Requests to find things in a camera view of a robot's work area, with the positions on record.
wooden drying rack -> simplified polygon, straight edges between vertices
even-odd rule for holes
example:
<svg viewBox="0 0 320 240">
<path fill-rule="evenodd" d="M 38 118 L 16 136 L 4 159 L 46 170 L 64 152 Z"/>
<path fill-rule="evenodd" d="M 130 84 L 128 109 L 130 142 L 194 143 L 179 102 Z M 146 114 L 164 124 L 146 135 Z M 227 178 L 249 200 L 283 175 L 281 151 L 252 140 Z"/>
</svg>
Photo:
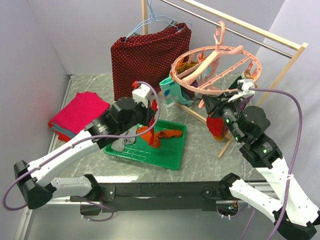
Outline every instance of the wooden drying rack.
<svg viewBox="0 0 320 240">
<path fill-rule="evenodd" d="M 194 12 L 191 12 L 191 11 L 189 11 L 189 10 L 187 10 L 187 9 L 184 9 L 184 8 L 182 8 L 182 7 L 174 4 L 174 3 L 172 3 L 172 2 L 169 2 L 169 1 L 167 1 L 167 0 L 160 0 L 160 1 L 162 1 L 162 2 L 164 2 L 164 3 L 166 3 L 166 4 L 169 4 L 169 5 L 177 8 L 177 9 L 180 9 L 180 10 L 186 12 L 186 13 L 189 13 L 189 14 L 197 17 L 197 18 L 200 18 L 200 19 L 202 19 L 202 20 L 204 20 L 204 21 L 206 21 L 206 22 L 209 22 L 209 23 L 211 23 L 211 24 L 214 24 L 214 25 L 216 25 L 216 26 L 219 26 L 218 23 L 215 23 L 215 22 L 213 22 L 213 21 L 211 21 L 211 20 L 209 20 L 209 19 L 207 19 L 207 18 L 205 18 L 205 17 L 203 17 L 203 16 L 200 16 L 200 15 L 194 13 Z M 290 58 L 290 60 L 289 60 L 289 62 L 287 63 L 287 65 L 286 65 L 286 66 L 284 67 L 284 69 L 279 73 L 279 75 L 276 77 L 276 79 L 274 80 L 274 82 L 273 82 L 273 83 L 271 84 L 271 86 L 269 87 L 270 89 L 274 89 L 274 88 L 278 85 L 278 83 L 281 81 L 281 79 L 285 76 L 285 74 L 289 71 L 289 69 L 291 68 L 291 66 L 295 63 L 295 61 L 298 59 L 298 57 L 304 52 L 304 50 L 305 50 L 306 47 L 308 46 L 308 43 L 306 43 L 306 42 L 304 42 L 304 43 L 302 43 L 302 44 L 300 45 L 300 44 L 298 44 L 298 43 L 295 43 L 295 42 L 293 42 L 293 41 L 290 41 L 290 40 L 288 40 L 288 39 L 285 39 L 285 38 L 283 38 L 283 37 L 281 37 L 281 36 L 278 36 L 278 35 L 276 35 L 276 34 L 273 34 L 273 33 L 269 32 L 269 31 L 266 31 L 266 30 L 264 30 L 264 29 L 262 29 L 262 28 L 259 28 L 259 27 L 257 27 L 257 26 L 254 26 L 254 25 L 252 25 L 252 24 L 250 24 L 250 23 L 247 23 L 247 22 L 245 22 L 245 21 L 242 21 L 242 20 L 240 20 L 240 19 L 238 19 L 238 18 L 235 18 L 235 17 L 233 17 L 233 16 L 230 16 L 230 15 L 228 15 L 228 14 L 226 14 L 226 13 L 223 13 L 223 12 L 221 12 L 221 11 L 218 11 L 218 10 L 212 8 L 212 7 L 206 6 L 206 5 L 204 5 L 204 4 L 200 3 L 200 2 L 197 2 L 197 1 L 195 1 L 195 0 L 181 0 L 181 1 L 182 1 L 182 2 L 185 2 L 185 3 L 188 3 L 188 4 L 190 4 L 190 5 L 194 6 L 194 7 L 197 7 L 197 8 L 199 8 L 199 9 L 202 9 L 202 10 L 208 12 L 208 13 L 211 13 L 211 14 L 219 17 L 219 18 L 225 19 L 225 20 L 227 20 L 227 21 L 229 21 L 229 22 L 231 22 L 231 23 L 233 23 L 233 24 L 236 24 L 236 25 L 241 26 L 241 27 L 243 27 L 243 28 L 245 28 L 245 29 L 248 29 L 248 30 L 250 30 L 250 31 L 252 31 L 252 32 L 254 32 L 254 33 L 256 33 L 256 34 L 259 34 L 259 35 L 261 35 L 261 36 L 264 36 L 265 38 L 268 38 L 268 39 L 270 39 L 270 40 L 272 40 L 272 41 L 274 41 L 274 42 L 276 42 L 276 43 L 279 43 L 279 44 L 281 44 L 281 45 L 283 45 L 283 46 L 285 46 L 285 47 L 288 47 L 288 48 L 290 48 L 290 49 L 295 50 L 295 54 L 294 54 L 293 56 L 291 56 L 291 55 L 286 54 L 286 53 L 284 53 L 284 52 L 281 52 L 281 51 L 279 51 L 279 50 L 277 50 L 277 49 L 275 49 L 275 48 L 273 48 L 273 47 L 271 47 L 271 46 L 267 46 L 266 44 L 264 44 L 264 43 L 262 43 L 262 42 L 258 42 L 258 41 L 254 40 L 254 39 L 252 39 L 252 38 L 250 38 L 250 37 L 247 37 L 247 36 L 245 36 L 245 35 L 243 35 L 243 34 L 241 34 L 241 33 L 238 33 L 238 32 L 236 32 L 236 31 L 233 31 L 233 30 L 231 30 L 231 29 L 227 29 L 227 28 L 226 28 L 226 30 L 229 31 L 229 32 L 232 32 L 232 33 L 234 33 L 234 34 L 236 34 L 236 35 L 238 35 L 238 36 L 240 36 L 240 37 L 242 37 L 242 38 L 248 39 L 248 40 L 250 40 L 251 42 L 254 42 L 254 43 L 256 43 L 256 44 L 259 44 L 259 45 L 261 45 L 262 47 L 268 48 L 268 49 L 270 49 L 270 50 L 272 50 L 272 51 L 274 51 L 274 52 L 276 52 L 276 53 L 278 53 L 278 54 L 281 54 L 281 55 L 284 55 L 284 56 Z M 145 21 L 145 20 L 147 20 L 147 19 L 149 18 L 147 0 L 141 0 L 141 8 L 142 8 L 142 20 Z M 144 35 L 148 34 L 148 25 L 144 25 L 144 26 L 142 27 L 142 32 L 143 32 Z M 266 98 L 269 96 L 269 94 L 270 94 L 270 92 L 266 92 L 266 93 L 262 96 L 262 98 L 260 99 L 260 101 L 259 101 L 258 104 L 257 104 L 258 107 L 261 106 L 261 104 L 266 100 Z M 177 107 L 181 108 L 182 110 L 184 110 L 185 112 L 187 112 L 188 114 L 192 115 L 192 116 L 195 117 L 196 119 L 198 119 L 200 122 L 206 124 L 206 121 L 207 121 L 206 118 L 203 117 L 203 116 L 201 116 L 200 114 L 196 113 L 195 111 L 193 111 L 193 110 L 190 109 L 189 107 L 187 107 L 187 106 L 185 106 L 185 105 L 182 105 L 182 104 L 180 104 L 180 103 L 178 103 L 178 102 L 176 102 L 175 105 L 176 105 Z M 226 151 L 227 147 L 230 145 L 230 143 L 231 143 L 232 140 L 233 140 L 232 136 L 230 137 L 229 135 L 227 136 L 227 139 L 228 139 L 228 142 L 225 144 L 224 148 L 222 149 L 222 151 L 221 151 L 220 154 L 218 155 L 218 158 L 220 158 L 220 157 L 223 155 L 223 153 Z"/>
</svg>

red cloth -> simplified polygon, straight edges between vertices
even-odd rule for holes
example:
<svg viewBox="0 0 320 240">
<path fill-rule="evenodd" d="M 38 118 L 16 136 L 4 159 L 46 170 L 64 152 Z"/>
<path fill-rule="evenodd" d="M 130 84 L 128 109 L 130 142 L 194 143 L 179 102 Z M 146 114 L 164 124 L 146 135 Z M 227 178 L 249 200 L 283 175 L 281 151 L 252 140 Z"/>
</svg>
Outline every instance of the red cloth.
<svg viewBox="0 0 320 240">
<path fill-rule="evenodd" d="M 210 133 L 212 133 L 212 135 L 215 137 L 224 138 L 228 131 L 227 125 L 224 123 L 221 117 L 211 118 L 210 116 L 208 116 L 206 119 L 206 125 Z"/>
<path fill-rule="evenodd" d="M 151 109 L 155 110 L 155 111 L 158 111 L 158 104 L 156 102 L 156 100 L 153 100 L 152 101 L 152 104 L 151 104 Z M 149 122 L 149 127 L 152 126 L 152 124 L 155 123 L 155 116 L 153 116 Z M 151 137 L 150 137 L 150 140 L 149 140 L 149 145 L 152 145 L 154 143 L 154 140 L 155 140 L 155 128 L 152 128 L 150 130 L 151 132 Z"/>
<path fill-rule="evenodd" d="M 75 98 L 53 117 L 49 126 L 53 122 L 78 134 L 109 107 L 110 104 L 103 101 L 95 92 L 78 92 Z"/>
<path fill-rule="evenodd" d="M 145 81 L 159 92 L 171 64 L 189 51 L 191 30 L 185 23 L 158 33 L 119 38 L 111 47 L 114 100 L 132 97 L 134 81 Z"/>
</svg>

white wall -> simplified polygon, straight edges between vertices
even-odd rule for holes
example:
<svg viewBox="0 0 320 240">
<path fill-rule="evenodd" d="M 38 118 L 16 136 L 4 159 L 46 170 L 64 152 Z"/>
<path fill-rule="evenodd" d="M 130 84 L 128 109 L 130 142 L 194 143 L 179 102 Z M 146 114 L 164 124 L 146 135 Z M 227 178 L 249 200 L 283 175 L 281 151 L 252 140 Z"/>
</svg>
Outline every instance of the white wall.
<svg viewBox="0 0 320 240">
<path fill-rule="evenodd" d="M 41 22 L 50 38 L 61 62 L 68 74 L 100 74 L 111 73 L 110 47 L 119 38 L 126 36 L 140 23 L 141 0 L 28 0 L 36 17 Z M 194 11 L 214 21 L 219 19 L 179 0 L 172 0 L 186 9 Z M 224 0 L 215 4 L 211 0 L 199 0 L 241 20 L 268 30 L 277 16 L 284 0 Z M 212 46 L 215 27 L 176 9 L 159 0 L 153 0 L 156 15 L 167 15 L 181 22 L 192 22 L 190 49 Z M 150 32 L 156 33 L 166 23 L 156 22 L 149 25 Z M 244 34 L 263 41 L 247 30 L 231 23 L 227 27 L 240 30 Z M 226 46 L 243 45 L 244 49 L 255 54 L 259 46 L 231 33 L 226 34 Z M 220 70 L 236 63 L 240 58 L 224 59 Z"/>
<path fill-rule="evenodd" d="M 15 179 L 13 166 L 46 154 L 47 122 L 61 105 L 68 76 L 26 0 L 0 1 L 0 197 Z M 10 206 L 24 201 L 17 187 Z M 0 239 L 11 240 L 21 211 L 0 207 Z"/>
<path fill-rule="evenodd" d="M 309 43 L 276 89 L 293 94 L 301 104 L 303 129 L 293 174 L 318 207 L 320 207 L 319 9 L 318 0 L 286 0 L 270 29 L 272 33 L 296 43 Z M 258 86 L 268 88 L 288 60 L 263 48 L 259 49 L 256 56 L 263 67 Z M 260 97 L 261 94 L 258 93 L 253 102 L 257 103 Z M 271 121 L 267 133 L 279 145 L 289 164 L 297 139 L 297 108 L 290 98 L 276 93 L 272 93 L 262 107 Z"/>
</svg>

metal rod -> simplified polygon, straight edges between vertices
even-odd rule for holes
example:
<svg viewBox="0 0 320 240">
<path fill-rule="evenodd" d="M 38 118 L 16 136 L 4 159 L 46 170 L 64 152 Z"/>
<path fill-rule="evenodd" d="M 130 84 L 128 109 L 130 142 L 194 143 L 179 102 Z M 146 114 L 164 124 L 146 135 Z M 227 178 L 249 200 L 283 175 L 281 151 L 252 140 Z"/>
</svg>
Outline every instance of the metal rod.
<svg viewBox="0 0 320 240">
<path fill-rule="evenodd" d="M 201 16 L 201 15 L 199 15 L 199 14 L 196 14 L 196 13 L 194 13 L 193 11 L 189 11 L 189 10 L 187 10 L 187 9 L 181 7 L 181 6 L 178 6 L 178 5 L 176 5 L 176 4 L 174 4 L 174 3 L 170 2 L 170 1 L 167 1 L 167 0 L 160 0 L 160 1 L 161 1 L 161 2 L 164 2 L 164 3 L 166 3 L 166 4 L 169 4 L 169 5 L 177 8 L 177 9 L 180 9 L 181 11 L 184 11 L 184 12 L 186 12 L 186 13 L 188 13 L 188 14 L 191 14 L 191 15 L 197 17 L 198 19 L 204 20 L 204 21 L 206 21 L 206 22 L 208 22 L 208 23 L 210 23 L 210 24 L 213 24 L 213 25 L 215 25 L 215 26 L 217 26 L 217 27 L 221 27 L 219 23 L 217 23 L 217 22 L 215 22 L 215 21 L 211 21 L 210 19 L 205 18 L 204 16 Z M 267 44 L 265 44 L 265 43 L 263 43 L 263 42 L 260 42 L 260 41 L 258 41 L 258 40 L 255 40 L 255 39 L 253 39 L 253 38 L 251 38 L 251 37 L 249 37 L 249 36 L 243 35 L 242 33 L 239 33 L 239 32 L 237 32 L 237 31 L 235 31 L 235 30 L 230 29 L 230 28 L 227 28 L 227 27 L 226 27 L 225 30 L 227 30 L 228 32 L 233 33 L 233 34 L 235 34 L 235 35 L 237 35 L 237 36 L 239 36 L 239 37 L 241 37 L 241 38 L 243 38 L 243 39 L 247 39 L 247 40 L 249 40 L 250 42 L 253 42 L 253 43 L 255 43 L 255 44 L 258 44 L 258 45 L 260 45 L 261 47 L 264 47 L 264 48 L 266 48 L 266 49 L 269 49 L 269 50 L 271 50 L 271 51 L 273 51 L 273 52 L 275 52 L 275 53 L 277 53 L 277 54 L 280 54 L 280 55 L 282 55 L 282 56 L 285 56 L 285 57 L 287 57 L 287 58 L 289 58 L 289 59 L 292 59 L 292 57 L 293 57 L 292 55 L 290 55 L 290 54 L 288 54 L 288 53 L 285 53 L 285 52 L 283 52 L 283 51 L 281 51 L 281 50 L 279 50 L 279 49 L 276 49 L 276 48 L 274 48 L 274 47 L 272 47 L 272 46 L 269 46 L 269 45 L 267 45 Z"/>
</svg>

grey cloth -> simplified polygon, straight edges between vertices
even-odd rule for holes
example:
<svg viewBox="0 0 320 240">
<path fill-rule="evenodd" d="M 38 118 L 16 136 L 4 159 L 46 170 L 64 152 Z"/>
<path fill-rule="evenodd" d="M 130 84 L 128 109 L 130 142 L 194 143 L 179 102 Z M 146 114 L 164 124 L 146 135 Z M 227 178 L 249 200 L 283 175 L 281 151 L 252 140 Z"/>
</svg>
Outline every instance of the grey cloth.
<svg viewBox="0 0 320 240">
<path fill-rule="evenodd" d="M 74 132 L 63 128 L 54 122 L 52 122 L 52 125 L 53 125 L 52 130 L 59 132 L 59 133 L 62 133 L 71 139 L 73 139 L 76 136 L 76 134 Z"/>
<path fill-rule="evenodd" d="M 170 22 L 170 24 L 172 24 L 172 25 L 177 25 L 177 24 L 179 24 L 179 22 L 178 22 L 177 20 L 173 19 L 173 20 Z M 171 28 L 172 25 L 170 25 L 170 24 L 168 24 L 168 26 L 166 26 L 163 30 L 166 30 L 166 29 L 168 29 L 168 28 Z M 137 32 L 134 32 L 134 33 L 131 34 L 130 37 L 139 37 L 139 36 L 142 36 L 142 34 L 139 34 L 139 33 L 137 33 Z"/>
<path fill-rule="evenodd" d="M 137 133 L 137 126 L 133 126 L 128 131 L 125 131 L 124 133 L 120 134 L 120 136 L 132 136 Z M 136 141 L 135 137 L 130 138 L 119 138 L 117 141 L 114 141 L 111 145 L 111 149 L 115 150 L 117 152 L 123 152 L 125 150 L 125 145 L 134 144 Z"/>
</svg>

